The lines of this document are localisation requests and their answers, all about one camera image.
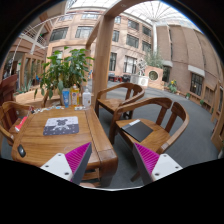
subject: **notebook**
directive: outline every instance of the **notebook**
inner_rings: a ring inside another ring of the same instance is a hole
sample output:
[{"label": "notebook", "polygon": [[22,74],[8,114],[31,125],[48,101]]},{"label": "notebook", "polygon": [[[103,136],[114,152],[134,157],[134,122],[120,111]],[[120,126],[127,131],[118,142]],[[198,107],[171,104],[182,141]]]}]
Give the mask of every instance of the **notebook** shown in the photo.
[{"label": "notebook", "polygon": [[143,141],[153,130],[140,120],[135,120],[121,128],[138,142]]},{"label": "notebook", "polygon": [[15,126],[15,129],[16,129],[17,132],[19,132],[19,130],[21,129],[21,127],[22,127],[22,125],[24,124],[24,122],[26,121],[26,119],[27,119],[27,116],[25,116],[25,117],[22,119],[22,121],[20,122],[19,125],[16,125],[16,126]]}]

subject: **red object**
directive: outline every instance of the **red object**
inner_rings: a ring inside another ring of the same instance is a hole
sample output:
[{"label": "red object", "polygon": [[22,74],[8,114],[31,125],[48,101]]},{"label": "red object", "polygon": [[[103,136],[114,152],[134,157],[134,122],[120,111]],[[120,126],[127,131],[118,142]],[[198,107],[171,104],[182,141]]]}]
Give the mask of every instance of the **red object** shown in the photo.
[{"label": "red object", "polygon": [[22,119],[22,121],[20,122],[20,124],[15,126],[16,131],[19,131],[19,130],[21,129],[21,127],[22,127],[22,125],[24,124],[24,122],[26,121],[26,119],[27,119],[27,117],[25,116],[25,117]]}]

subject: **ceiling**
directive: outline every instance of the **ceiling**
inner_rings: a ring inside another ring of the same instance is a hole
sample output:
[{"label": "ceiling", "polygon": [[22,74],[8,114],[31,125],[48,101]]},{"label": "ceiling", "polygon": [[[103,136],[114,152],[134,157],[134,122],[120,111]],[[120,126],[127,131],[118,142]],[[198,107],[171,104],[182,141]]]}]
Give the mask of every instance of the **ceiling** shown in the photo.
[{"label": "ceiling", "polygon": [[[103,7],[110,8],[117,0],[77,0],[72,8],[76,7]],[[126,9],[124,13],[140,18],[145,22],[157,25],[163,23],[175,23],[185,26],[190,26],[199,30],[187,17],[181,14],[176,9],[161,1],[147,1],[137,4]]]}]

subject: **curved chair back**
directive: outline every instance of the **curved chair back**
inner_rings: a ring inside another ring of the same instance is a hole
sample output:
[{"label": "curved chair back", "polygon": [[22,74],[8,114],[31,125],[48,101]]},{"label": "curved chair back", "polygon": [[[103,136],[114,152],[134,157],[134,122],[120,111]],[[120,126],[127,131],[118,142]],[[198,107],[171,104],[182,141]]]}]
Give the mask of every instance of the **curved chair back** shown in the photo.
[{"label": "curved chair back", "polygon": [[0,106],[6,101],[13,101],[13,93],[15,92],[18,75],[12,75],[0,84]]}]

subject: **gray carpet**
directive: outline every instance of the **gray carpet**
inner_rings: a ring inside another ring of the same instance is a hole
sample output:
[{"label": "gray carpet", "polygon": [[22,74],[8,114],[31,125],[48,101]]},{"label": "gray carpet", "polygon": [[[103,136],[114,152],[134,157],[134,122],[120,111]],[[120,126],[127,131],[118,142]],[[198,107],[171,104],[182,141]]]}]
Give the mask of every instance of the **gray carpet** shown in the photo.
[{"label": "gray carpet", "polygon": [[[117,82],[108,81],[108,87],[117,85]],[[91,80],[88,82],[89,90],[91,91]],[[108,98],[125,97],[125,90],[117,89],[107,94]],[[215,122],[211,122],[211,114],[199,105],[187,100],[181,96],[171,94],[166,91],[161,91],[148,87],[145,91],[145,96],[148,97],[168,97],[172,101],[179,102],[188,112],[190,122],[182,136],[166,151],[177,163],[183,168],[216,160],[218,158],[218,151],[211,142],[212,130]],[[148,105],[138,108],[134,111],[133,118],[146,118],[156,121],[159,111],[159,106]],[[103,108],[99,111],[99,119],[105,130],[109,134],[110,122],[112,115]],[[165,127],[170,116],[170,111],[167,112],[162,126]],[[176,120],[174,127],[171,130],[173,134],[181,125],[181,120]],[[135,182],[131,182],[130,178],[136,173],[137,166],[135,159],[131,153],[131,149],[118,134],[115,138],[114,150],[118,155],[118,168],[109,187],[104,189],[129,189],[143,186],[141,178]],[[1,157],[12,160],[11,147],[8,146],[6,139],[3,140]]]}]

